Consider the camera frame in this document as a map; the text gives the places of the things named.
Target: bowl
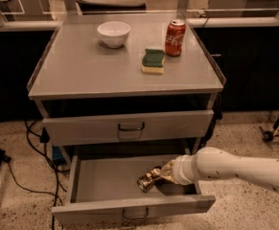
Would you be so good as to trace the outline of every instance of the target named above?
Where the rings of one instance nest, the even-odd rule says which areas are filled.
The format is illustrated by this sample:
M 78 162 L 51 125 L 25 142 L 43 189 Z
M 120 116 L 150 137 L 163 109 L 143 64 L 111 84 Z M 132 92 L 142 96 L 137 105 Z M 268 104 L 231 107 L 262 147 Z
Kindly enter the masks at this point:
M 110 21 L 98 27 L 101 41 L 109 48 L 120 48 L 128 39 L 130 25 L 120 21 Z

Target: drawer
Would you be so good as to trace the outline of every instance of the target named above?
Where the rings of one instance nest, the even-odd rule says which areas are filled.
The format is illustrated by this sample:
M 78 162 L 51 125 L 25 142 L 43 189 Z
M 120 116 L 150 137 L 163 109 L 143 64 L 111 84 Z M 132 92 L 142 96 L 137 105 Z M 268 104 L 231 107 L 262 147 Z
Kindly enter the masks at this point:
M 44 119 L 55 146 L 203 137 L 212 110 Z
M 137 178 L 177 155 L 86 159 L 74 156 L 65 206 L 52 214 L 61 224 L 120 221 L 205 213 L 215 202 L 198 184 L 164 182 L 143 193 Z

